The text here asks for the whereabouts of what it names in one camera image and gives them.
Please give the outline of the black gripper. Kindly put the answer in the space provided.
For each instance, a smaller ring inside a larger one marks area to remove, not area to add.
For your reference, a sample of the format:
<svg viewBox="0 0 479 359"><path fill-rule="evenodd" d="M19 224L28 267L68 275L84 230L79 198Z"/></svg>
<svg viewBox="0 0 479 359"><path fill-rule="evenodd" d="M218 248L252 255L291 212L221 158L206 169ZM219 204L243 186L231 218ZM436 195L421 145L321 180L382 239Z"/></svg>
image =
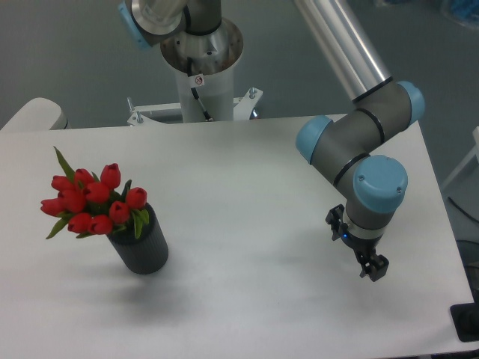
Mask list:
<svg viewBox="0 0 479 359"><path fill-rule="evenodd" d="M369 277L378 281L384 277L389 266L388 259L376 253L376 246L381 239L381 230L367 230L354 224L343 222L344 206L338 204L330 209L326 223L332 232L332 241L339 238L345 245L354 250L356 259L361 266L360 277Z"/></svg>

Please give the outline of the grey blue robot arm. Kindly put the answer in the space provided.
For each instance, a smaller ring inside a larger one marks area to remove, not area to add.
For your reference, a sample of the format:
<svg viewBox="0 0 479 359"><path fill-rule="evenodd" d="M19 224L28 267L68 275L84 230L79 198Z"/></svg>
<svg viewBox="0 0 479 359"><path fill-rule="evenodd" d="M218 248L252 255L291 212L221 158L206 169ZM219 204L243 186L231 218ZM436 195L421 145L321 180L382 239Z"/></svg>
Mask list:
<svg viewBox="0 0 479 359"><path fill-rule="evenodd" d="M317 116L296 136L296 148L345 198L326 223L333 239L351 248L361 275L379 280L388 260L376 246L406 193L397 160L374 150L419 120L424 97L410 82L395 82L345 1L298 1L314 35L355 108L339 120ZM160 46L178 76L184 122L233 120L230 70L243 51L239 29L219 1L122 1L121 19L135 43Z"/></svg>

